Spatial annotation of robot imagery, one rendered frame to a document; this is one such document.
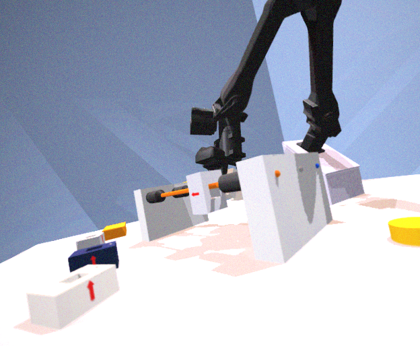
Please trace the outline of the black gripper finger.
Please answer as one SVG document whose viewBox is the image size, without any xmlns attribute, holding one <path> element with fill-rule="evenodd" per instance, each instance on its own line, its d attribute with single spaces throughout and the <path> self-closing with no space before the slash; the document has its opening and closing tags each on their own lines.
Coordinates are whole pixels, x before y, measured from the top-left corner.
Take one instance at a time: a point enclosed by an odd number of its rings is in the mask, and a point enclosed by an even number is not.
<svg viewBox="0 0 420 346">
<path fill-rule="evenodd" d="M 221 170 L 221 174 L 227 174 L 228 173 L 228 162 L 223 162 L 223 161 L 216 161 L 216 162 L 212 162 L 210 164 L 205 164 L 203 165 L 204 168 L 206 168 L 208 171 L 211 170 Z"/>
</svg>

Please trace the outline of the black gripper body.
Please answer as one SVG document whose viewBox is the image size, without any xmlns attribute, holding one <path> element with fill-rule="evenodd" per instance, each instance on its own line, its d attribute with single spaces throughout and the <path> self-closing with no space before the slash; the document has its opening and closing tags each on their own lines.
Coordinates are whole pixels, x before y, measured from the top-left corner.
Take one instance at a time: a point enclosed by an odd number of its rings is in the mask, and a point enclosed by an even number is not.
<svg viewBox="0 0 420 346">
<path fill-rule="evenodd" d="M 224 131 L 219 134 L 216 143 L 219 148 L 209 146 L 199 150 L 195 156 L 196 164 L 210 164 L 216 161 L 228 162 L 229 165 L 236 166 L 236 162 L 242 161 L 246 153 L 242 152 L 242 143 L 245 138 L 241 137 L 238 131 Z M 237 166 L 236 166 L 237 169 Z"/>
</svg>

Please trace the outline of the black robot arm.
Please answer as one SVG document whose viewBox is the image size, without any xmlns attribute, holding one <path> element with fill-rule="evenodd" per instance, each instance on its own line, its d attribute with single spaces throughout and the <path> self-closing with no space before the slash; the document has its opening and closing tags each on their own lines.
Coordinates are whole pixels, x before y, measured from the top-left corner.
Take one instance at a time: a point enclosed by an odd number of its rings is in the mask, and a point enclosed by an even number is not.
<svg viewBox="0 0 420 346">
<path fill-rule="evenodd" d="M 236 71 L 224 85 L 212 108 L 191 108 L 190 135 L 214 135 L 224 131 L 241 133 L 243 112 L 252 94 L 255 75 L 283 20 L 300 12 L 308 29 L 310 95 L 303 100 L 310 125 L 296 145 L 308 152 L 322 153 L 325 141 L 341 133 L 339 105 L 333 94 L 334 20 L 342 0 L 267 0 L 262 15 Z"/>
</svg>

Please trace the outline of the yellow short cylinder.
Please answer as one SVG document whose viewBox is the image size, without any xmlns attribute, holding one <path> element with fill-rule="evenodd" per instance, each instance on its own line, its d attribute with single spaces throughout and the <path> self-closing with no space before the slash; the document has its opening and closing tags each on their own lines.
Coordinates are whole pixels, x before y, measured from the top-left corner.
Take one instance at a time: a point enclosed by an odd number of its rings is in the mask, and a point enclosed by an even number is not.
<svg viewBox="0 0 420 346">
<path fill-rule="evenodd" d="M 395 242 L 420 246 L 420 217 L 400 217 L 388 221 L 390 237 Z"/>
</svg>

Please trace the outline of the orange rectangular block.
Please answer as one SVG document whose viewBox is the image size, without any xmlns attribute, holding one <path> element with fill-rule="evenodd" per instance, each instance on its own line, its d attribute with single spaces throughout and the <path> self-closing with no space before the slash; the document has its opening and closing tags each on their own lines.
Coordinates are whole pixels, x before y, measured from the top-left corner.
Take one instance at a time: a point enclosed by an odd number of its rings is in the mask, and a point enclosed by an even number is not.
<svg viewBox="0 0 420 346">
<path fill-rule="evenodd" d="M 106 226 L 102 232 L 104 232 L 105 240 L 111 240 L 127 235 L 127 226 L 125 223 L 117 223 L 114 225 Z"/>
</svg>

